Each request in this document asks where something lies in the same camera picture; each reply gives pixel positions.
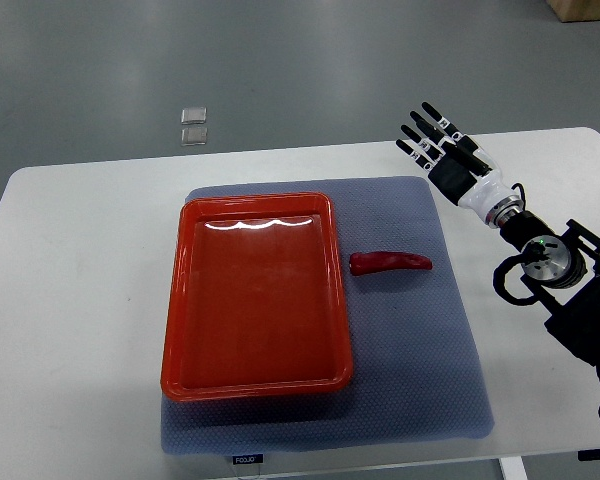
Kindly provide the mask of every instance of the white table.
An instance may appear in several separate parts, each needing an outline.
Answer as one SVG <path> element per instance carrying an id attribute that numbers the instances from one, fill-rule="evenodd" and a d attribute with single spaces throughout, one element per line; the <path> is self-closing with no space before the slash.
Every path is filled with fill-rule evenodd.
<path id="1" fill-rule="evenodd" d="M 600 136 L 478 135 L 556 232 L 600 236 Z M 179 210 L 194 188 L 423 175 L 392 142 L 26 168 L 0 203 L 0 478 L 232 477 L 226 458 L 168 457 L 158 384 Z M 594 370 L 546 333 L 541 306 L 494 293 L 515 253 L 434 193 L 495 417 L 482 440 L 267 455 L 262 474 L 600 447 Z"/>

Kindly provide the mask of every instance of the robotic hand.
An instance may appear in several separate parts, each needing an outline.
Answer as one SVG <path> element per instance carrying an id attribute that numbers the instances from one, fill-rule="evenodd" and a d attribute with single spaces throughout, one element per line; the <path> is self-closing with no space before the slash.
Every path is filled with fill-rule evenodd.
<path id="1" fill-rule="evenodd" d="M 396 142 L 398 147 L 428 172 L 431 183 L 447 199 L 473 210 L 489 227 L 499 228 L 500 236 L 520 252 L 495 270 L 496 293 L 514 305 L 540 301 L 551 313 L 545 322 L 548 332 L 573 355 L 595 367 L 600 380 L 600 238 L 574 220 L 567 222 L 569 228 L 563 235 L 554 233 L 525 209 L 522 185 L 505 186 L 496 162 L 475 141 L 428 103 L 422 107 L 437 127 L 411 112 L 424 137 L 403 125 L 402 131 L 415 148 L 403 140 Z M 587 271 L 583 254 L 593 260 L 595 275 L 561 305 L 546 288 L 562 289 L 579 283 Z M 506 289 L 506 274 L 517 265 L 524 271 L 521 281 L 532 293 L 528 298 L 514 297 Z"/>

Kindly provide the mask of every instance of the gray mat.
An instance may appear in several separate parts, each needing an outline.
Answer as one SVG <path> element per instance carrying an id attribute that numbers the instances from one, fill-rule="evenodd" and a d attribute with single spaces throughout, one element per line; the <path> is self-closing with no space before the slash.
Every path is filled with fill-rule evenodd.
<path id="1" fill-rule="evenodd" d="M 177 403 L 163 397 L 170 454 L 241 455 L 482 438 L 493 417 L 437 211 L 416 177 L 228 185 L 201 197 L 318 191 L 334 203 L 354 359 L 351 383 L 320 395 Z M 353 252 L 432 259 L 432 271 L 353 277 Z"/>

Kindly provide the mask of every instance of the red pepper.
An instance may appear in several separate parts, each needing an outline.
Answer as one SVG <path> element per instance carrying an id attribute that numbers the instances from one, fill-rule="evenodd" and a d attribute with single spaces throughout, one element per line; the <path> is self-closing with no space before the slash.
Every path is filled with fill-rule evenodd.
<path id="1" fill-rule="evenodd" d="M 356 252 L 349 257 L 349 270 L 354 276 L 384 272 L 385 270 L 431 270 L 432 268 L 431 259 L 415 253 Z"/>

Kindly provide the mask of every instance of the label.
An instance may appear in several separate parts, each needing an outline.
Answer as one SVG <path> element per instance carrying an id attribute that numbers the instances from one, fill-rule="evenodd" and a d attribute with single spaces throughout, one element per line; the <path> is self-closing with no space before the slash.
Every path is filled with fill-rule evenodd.
<path id="1" fill-rule="evenodd" d="M 264 455 L 261 453 L 255 455 L 239 455 L 233 457 L 234 465 L 251 465 L 252 463 L 263 463 Z"/>

